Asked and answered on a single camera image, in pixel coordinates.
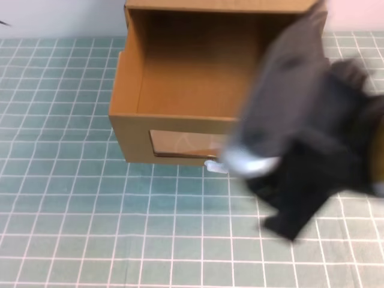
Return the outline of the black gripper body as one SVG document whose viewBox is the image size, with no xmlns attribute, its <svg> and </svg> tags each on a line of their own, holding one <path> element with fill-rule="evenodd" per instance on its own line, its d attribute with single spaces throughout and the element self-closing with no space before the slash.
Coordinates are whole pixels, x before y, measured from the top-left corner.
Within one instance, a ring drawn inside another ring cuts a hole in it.
<svg viewBox="0 0 384 288">
<path fill-rule="evenodd" d="M 363 90 L 367 73 L 352 59 L 331 65 L 329 105 L 318 130 L 332 140 L 322 151 L 296 142 L 272 173 L 246 181 L 247 188 L 277 210 L 264 227 L 294 241 L 334 194 L 352 190 L 383 196 L 383 97 Z"/>
</svg>

